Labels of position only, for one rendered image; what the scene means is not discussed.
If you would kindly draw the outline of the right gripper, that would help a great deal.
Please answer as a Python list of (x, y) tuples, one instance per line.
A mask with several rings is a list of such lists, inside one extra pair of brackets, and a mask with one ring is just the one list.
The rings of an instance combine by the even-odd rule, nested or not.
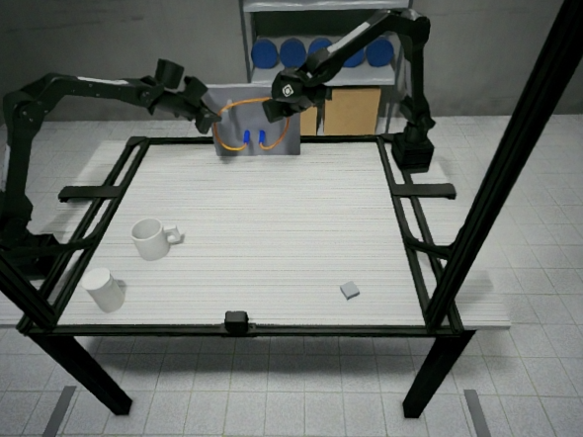
[[(313, 106), (313, 108), (325, 104), (325, 100)], [(265, 100), (262, 103), (264, 112), (270, 124), (282, 120), (284, 117), (293, 116), (295, 113), (303, 112), (303, 109), (308, 109), (310, 107), (304, 107), (300, 102), (289, 103), (274, 101), (273, 98)], [(301, 110), (301, 111), (300, 111)]]

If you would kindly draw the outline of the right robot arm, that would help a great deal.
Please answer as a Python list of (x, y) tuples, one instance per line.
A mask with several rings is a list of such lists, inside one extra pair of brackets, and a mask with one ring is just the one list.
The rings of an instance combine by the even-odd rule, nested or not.
[[(313, 52), (299, 68), (291, 66), (277, 73), (272, 83), (272, 98), (274, 101), (300, 102), (304, 107), (323, 100), (331, 101), (332, 86), (323, 83), (329, 82), (350, 57), (384, 32), (396, 32), (404, 49), (405, 65), (406, 96), (399, 101), (399, 112), (408, 122), (402, 138), (407, 146), (426, 145), (428, 131), (436, 124), (429, 116), (430, 107), (424, 95), (423, 48), (430, 28), (430, 19), (412, 9), (401, 12), (380, 8), (335, 44)], [(308, 72), (312, 77), (306, 74)]]

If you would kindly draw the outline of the white cylinder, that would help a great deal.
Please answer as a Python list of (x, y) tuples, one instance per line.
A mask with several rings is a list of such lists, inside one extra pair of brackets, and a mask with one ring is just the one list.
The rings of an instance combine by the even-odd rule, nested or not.
[(97, 268), (87, 273), (82, 286), (102, 312), (114, 312), (125, 302), (123, 292), (106, 268)]

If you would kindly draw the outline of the orange cable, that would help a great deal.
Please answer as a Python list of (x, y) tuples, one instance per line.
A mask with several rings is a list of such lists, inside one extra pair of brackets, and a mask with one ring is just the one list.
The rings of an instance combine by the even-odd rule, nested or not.
[[(228, 106), (224, 107), (223, 109), (227, 109), (227, 108), (229, 108), (231, 106), (238, 105), (238, 104), (243, 104), (243, 103), (248, 103), (248, 102), (254, 102), (254, 101), (263, 101), (263, 100), (268, 100), (268, 99), (271, 99), (271, 98), (262, 98), (262, 99), (254, 99), (254, 100), (247, 100), (247, 101), (237, 102), (237, 103), (228, 105)], [(222, 113), (223, 109), (217, 114), (218, 116)], [(259, 144), (260, 144), (261, 148), (263, 148), (263, 149), (269, 149), (269, 148), (274, 147), (276, 144), (278, 144), (281, 141), (281, 139), (284, 137), (284, 135), (285, 135), (285, 133), (286, 133), (286, 131), (288, 129), (289, 120), (290, 120), (290, 117), (288, 117), (287, 125), (286, 125), (286, 128), (285, 128), (285, 131), (284, 131), (283, 135), (280, 137), (280, 139), (275, 144), (273, 144), (273, 145), (271, 145), (269, 147), (263, 147), (262, 144), (264, 142), (264, 137), (263, 136), (260, 136), (259, 137)], [(215, 129), (215, 125), (216, 125), (216, 123), (214, 123), (214, 125), (213, 125), (214, 133), (215, 133), (215, 136), (216, 136), (217, 140), (220, 142), (221, 145), (223, 145), (224, 147), (226, 147), (226, 148), (228, 148), (230, 150), (241, 150), (241, 149), (243, 149), (246, 146), (247, 142), (245, 142), (244, 146), (242, 146), (241, 148), (230, 148), (230, 147), (226, 146), (225, 144), (223, 144), (220, 141), (220, 139), (218, 138), (218, 136), (217, 136), (216, 129)]]

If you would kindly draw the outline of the white mug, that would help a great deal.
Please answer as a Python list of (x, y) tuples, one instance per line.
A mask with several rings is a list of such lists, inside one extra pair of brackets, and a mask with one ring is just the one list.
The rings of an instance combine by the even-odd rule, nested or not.
[[(160, 229), (161, 225), (162, 229)], [(174, 235), (167, 237), (166, 232), (169, 231), (173, 231)], [(158, 235), (156, 235), (157, 233)], [(130, 236), (140, 256), (147, 261), (161, 259), (169, 252), (170, 242), (180, 240), (180, 234), (176, 224), (163, 227), (162, 222), (158, 218), (144, 218), (139, 220), (130, 229)]]

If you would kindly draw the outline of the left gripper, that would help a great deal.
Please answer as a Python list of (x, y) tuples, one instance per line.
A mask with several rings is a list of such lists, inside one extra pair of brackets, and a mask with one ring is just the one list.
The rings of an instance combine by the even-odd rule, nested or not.
[(177, 104), (175, 110), (171, 113), (176, 118), (184, 117), (189, 122), (195, 119), (195, 127), (202, 134), (208, 134), (208, 130), (212, 123), (220, 122), (221, 117), (210, 110), (204, 101), (201, 99), (199, 107), (186, 102), (179, 92), (177, 94)]

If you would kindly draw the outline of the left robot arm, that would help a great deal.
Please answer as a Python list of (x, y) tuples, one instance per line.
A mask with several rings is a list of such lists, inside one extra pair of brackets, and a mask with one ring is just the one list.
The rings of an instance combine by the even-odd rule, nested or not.
[[(177, 94), (164, 87), (179, 88), (185, 67), (176, 64), (159, 58), (154, 77), (147, 75), (139, 80), (110, 81), (50, 72), (4, 96), (2, 104), (8, 135), (0, 189), (1, 244), (29, 248), (39, 246), (42, 241), (27, 229), (34, 206), (25, 190), (33, 139), (41, 129), (45, 115), (60, 99), (65, 95), (114, 99), (146, 108), (151, 116), (155, 109), (172, 113)], [(178, 92), (184, 95), (185, 101), (198, 107), (208, 87), (194, 76), (185, 76), (183, 80), (185, 90)]]

